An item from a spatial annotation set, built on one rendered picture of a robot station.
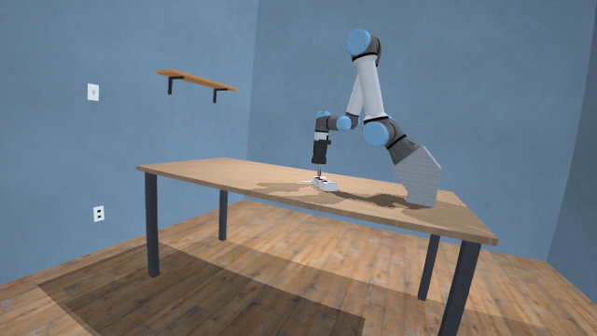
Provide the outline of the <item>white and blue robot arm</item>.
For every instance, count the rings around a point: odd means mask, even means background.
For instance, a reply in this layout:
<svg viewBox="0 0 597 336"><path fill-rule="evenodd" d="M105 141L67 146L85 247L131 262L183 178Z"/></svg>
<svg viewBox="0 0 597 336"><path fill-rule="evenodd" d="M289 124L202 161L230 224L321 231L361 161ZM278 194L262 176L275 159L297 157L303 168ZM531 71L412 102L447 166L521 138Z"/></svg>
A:
<svg viewBox="0 0 597 336"><path fill-rule="evenodd" d="M358 127L359 115L364 104L366 112L362 131L364 141L371 147L385 146L390 152L394 165L397 165L420 146L410 140L395 120L384 113L376 69L382 53L382 44L379 41L376 36L365 30L359 29L350 33L345 46L352 55L358 74L346 114L330 116L329 112L317 112L315 131L347 132L350 128Z"/></svg>

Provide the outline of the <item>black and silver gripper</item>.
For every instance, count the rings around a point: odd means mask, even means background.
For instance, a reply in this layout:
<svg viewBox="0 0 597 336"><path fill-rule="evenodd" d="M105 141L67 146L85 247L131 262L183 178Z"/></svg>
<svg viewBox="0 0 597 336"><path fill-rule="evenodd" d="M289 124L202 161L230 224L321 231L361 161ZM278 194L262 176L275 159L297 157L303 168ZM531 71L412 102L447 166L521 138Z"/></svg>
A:
<svg viewBox="0 0 597 336"><path fill-rule="evenodd" d="M322 166L326 164L327 145L331 145L331 140L328 140L328 133L319 132L314 133L314 139L312 163L318 165L317 175L321 176Z"/></svg>

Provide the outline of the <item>light grey power strip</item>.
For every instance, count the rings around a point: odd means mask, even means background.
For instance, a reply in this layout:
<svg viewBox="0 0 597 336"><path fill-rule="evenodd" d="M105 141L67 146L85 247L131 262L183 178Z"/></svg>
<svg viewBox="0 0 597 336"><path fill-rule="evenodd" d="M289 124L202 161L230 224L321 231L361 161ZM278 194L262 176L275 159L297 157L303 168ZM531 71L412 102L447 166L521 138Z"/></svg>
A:
<svg viewBox="0 0 597 336"><path fill-rule="evenodd" d="M313 183L323 191L338 191L338 183L323 176L313 176L312 181L301 181L301 183Z"/></svg>

